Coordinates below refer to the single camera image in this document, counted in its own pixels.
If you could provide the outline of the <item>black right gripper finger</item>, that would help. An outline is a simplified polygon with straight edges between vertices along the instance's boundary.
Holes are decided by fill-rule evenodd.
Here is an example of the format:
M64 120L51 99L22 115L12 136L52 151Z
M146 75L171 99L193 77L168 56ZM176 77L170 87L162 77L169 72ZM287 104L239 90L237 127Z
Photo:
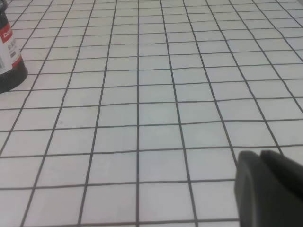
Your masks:
M240 152L234 193L241 227L303 225L303 166L281 154Z

